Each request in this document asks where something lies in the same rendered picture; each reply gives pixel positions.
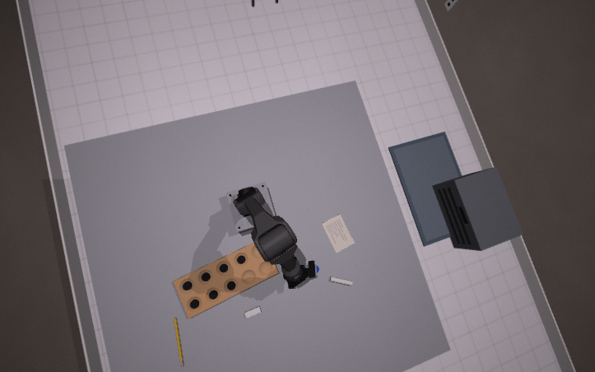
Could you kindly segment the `tan wooden tray with round holes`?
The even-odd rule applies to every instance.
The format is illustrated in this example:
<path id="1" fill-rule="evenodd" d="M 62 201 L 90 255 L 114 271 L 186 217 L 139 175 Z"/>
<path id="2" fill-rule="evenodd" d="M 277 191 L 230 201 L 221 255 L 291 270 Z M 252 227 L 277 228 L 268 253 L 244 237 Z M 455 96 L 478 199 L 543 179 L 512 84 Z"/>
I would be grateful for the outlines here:
<path id="1" fill-rule="evenodd" d="M 242 264 L 237 262 L 237 258 L 240 255 L 245 257 L 245 261 Z M 228 266 L 226 272 L 220 271 L 221 264 L 226 264 Z M 208 281 L 202 280 L 202 274 L 205 272 L 210 274 L 210 279 Z M 252 243 L 174 280 L 173 283 L 179 294 L 186 315 L 188 316 L 188 319 L 190 319 L 277 273 L 279 272 L 276 265 L 271 265 L 270 262 L 265 262 L 255 244 Z M 188 291 L 183 289 L 183 284 L 186 281 L 192 283 L 192 287 Z M 230 281 L 235 283 L 235 288 L 231 291 L 227 289 L 227 284 Z M 211 291 L 217 291 L 218 293 L 218 296 L 214 300 L 209 298 L 209 293 Z M 192 300 L 199 301 L 199 306 L 196 309 L 190 307 Z"/>

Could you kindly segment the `grey cylinder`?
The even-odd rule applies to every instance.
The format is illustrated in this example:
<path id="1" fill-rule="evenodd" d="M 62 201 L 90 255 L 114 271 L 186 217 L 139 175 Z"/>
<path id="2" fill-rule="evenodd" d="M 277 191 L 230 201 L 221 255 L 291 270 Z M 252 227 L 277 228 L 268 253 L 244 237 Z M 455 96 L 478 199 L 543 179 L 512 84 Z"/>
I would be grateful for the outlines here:
<path id="1" fill-rule="evenodd" d="M 349 281 L 349 280 L 346 280 L 346 279 L 341 279 L 341 278 L 338 278 L 338 277 L 330 277 L 330 281 L 341 283 L 341 284 L 345 284 L 345 285 L 348 285 L 348 286 L 352 286 L 352 281 Z"/>

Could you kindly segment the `white rectangular block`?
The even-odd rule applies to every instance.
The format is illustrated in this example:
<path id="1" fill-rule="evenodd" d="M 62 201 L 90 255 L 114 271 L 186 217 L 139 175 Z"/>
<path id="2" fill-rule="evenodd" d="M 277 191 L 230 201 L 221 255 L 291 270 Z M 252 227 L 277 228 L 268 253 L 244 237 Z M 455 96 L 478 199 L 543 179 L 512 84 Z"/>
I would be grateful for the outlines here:
<path id="1" fill-rule="evenodd" d="M 255 314 L 261 313 L 261 309 L 260 309 L 260 306 L 258 306 L 253 309 L 250 309 L 244 313 L 245 313 L 246 318 L 249 318 L 251 316 L 254 316 Z"/>

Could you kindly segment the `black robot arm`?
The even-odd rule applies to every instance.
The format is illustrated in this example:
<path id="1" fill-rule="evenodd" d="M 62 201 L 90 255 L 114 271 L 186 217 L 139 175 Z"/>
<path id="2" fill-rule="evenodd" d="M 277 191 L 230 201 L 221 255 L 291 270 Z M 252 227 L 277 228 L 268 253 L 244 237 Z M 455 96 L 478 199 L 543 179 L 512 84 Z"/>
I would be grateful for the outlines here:
<path id="1" fill-rule="evenodd" d="M 239 193 L 237 194 L 238 198 L 235 199 L 236 202 L 234 200 L 233 203 L 240 215 L 253 218 L 252 240 L 263 260 L 270 262 L 271 265 L 280 264 L 283 266 L 281 270 L 291 288 L 299 285 L 306 280 L 305 278 L 316 277 L 317 265 L 314 264 L 314 261 L 308 261 L 309 265 L 305 266 L 300 265 L 294 258 L 297 249 L 295 233 L 282 217 L 271 216 L 262 208 L 265 199 L 258 188 L 243 188 Z M 269 230 L 269 228 L 271 229 Z M 264 231 L 266 232 L 264 233 Z M 300 278 L 298 278 L 299 276 Z"/>

